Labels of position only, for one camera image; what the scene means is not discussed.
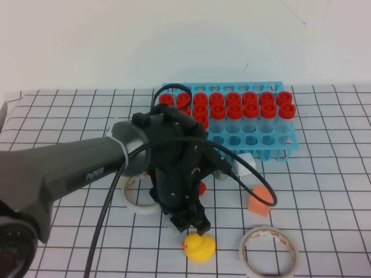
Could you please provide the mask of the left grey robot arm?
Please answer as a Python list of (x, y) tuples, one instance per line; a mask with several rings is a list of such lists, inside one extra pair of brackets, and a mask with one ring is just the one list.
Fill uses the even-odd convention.
[(1, 276), (27, 273), (38, 243), (50, 236), (56, 200), (114, 172), (147, 173), (150, 196), (179, 231), (207, 232), (200, 183), (232, 170), (207, 136), (199, 122), (159, 104), (114, 123), (105, 137), (1, 152)]

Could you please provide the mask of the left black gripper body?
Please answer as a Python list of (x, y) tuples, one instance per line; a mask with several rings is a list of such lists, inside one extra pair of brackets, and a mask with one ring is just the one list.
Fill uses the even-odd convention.
[(146, 168), (152, 178), (154, 198), (166, 213), (199, 216), (199, 184), (219, 170), (231, 171), (231, 164), (211, 145), (202, 125), (174, 107), (159, 104), (149, 113), (136, 113), (132, 123), (152, 144), (146, 152)]

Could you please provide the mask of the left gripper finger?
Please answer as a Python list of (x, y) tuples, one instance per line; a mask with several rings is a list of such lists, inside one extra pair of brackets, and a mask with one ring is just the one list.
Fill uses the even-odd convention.
[(188, 211), (172, 211), (165, 212), (165, 216), (180, 233), (184, 232), (190, 227), (190, 215)]
[(190, 206), (190, 223), (197, 230), (198, 235), (204, 235), (210, 230), (210, 222), (200, 202), (195, 202)]

